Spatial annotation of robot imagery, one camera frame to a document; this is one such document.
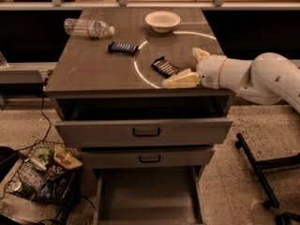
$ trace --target caster wheel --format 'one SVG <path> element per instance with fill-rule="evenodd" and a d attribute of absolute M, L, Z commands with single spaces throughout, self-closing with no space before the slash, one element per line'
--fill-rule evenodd
<path fill-rule="evenodd" d="M 277 215 L 275 217 L 275 222 L 276 222 L 276 225 L 292 225 L 289 218 L 285 217 L 285 216 L 282 216 L 282 215 Z"/>
<path fill-rule="evenodd" d="M 242 144 L 239 141 L 237 141 L 237 142 L 235 142 L 235 147 L 237 149 L 240 149 L 242 147 Z"/>
<path fill-rule="evenodd" d="M 272 204 L 270 201 L 265 201 L 263 204 L 263 207 L 266 208 L 266 209 L 270 209 L 272 207 Z"/>

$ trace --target black panel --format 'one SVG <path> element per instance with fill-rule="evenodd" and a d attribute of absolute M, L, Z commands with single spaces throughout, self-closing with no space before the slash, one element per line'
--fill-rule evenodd
<path fill-rule="evenodd" d="M 65 18 L 80 10 L 0 11 L 0 51 L 9 63 L 57 62 L 69 35 Z"/>
<path fill-rule="evenodd" d="M 261 53 L 272 52 L 300 59 L 300 10 L 202 12 L 228 57 L 254 59 Z"/>

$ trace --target drawer front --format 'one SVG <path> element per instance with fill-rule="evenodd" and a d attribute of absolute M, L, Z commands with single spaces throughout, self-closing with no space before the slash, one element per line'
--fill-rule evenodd
<path fill-rule="evenodd" d="M 214 153 L 212 147 L 83 152 L 82 163 L 87 169 L 194 166 L 207 165 Z"/>
<path fill-rule="evenodd" d="M 55 127 L 67 146 L 122 147 L 223 143 L 227 117 L 124 121 L 61 121 Z"/>

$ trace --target bottle cap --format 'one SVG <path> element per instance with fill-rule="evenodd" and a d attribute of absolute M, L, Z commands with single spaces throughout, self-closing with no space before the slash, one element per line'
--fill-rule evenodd
<path fill-rule="evenodd" d="M 114 27 L 113 26 L 110 27 L 110 33 L 111 33 L 111 35 L 114 34 Z"/>

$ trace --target open drawer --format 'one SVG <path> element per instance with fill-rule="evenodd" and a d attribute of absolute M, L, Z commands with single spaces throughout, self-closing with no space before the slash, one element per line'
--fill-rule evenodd
<path fill-rule="evenodd" d="M 102 170 L 93 225 L 203 224 L 194 167 Z"/>
<path fill-rule="evenodd" d="M 114 121 L 60 121 L 67 146 L 76 148 L 223 143 L 233 120 L 227 117 Z"/>
<path fill-rule="evenodd" d="M 82 162 L 87 169 L 201 166 L 207 165 L 214 153 L 211 146 L 95 149 L 82 152 Z"/>

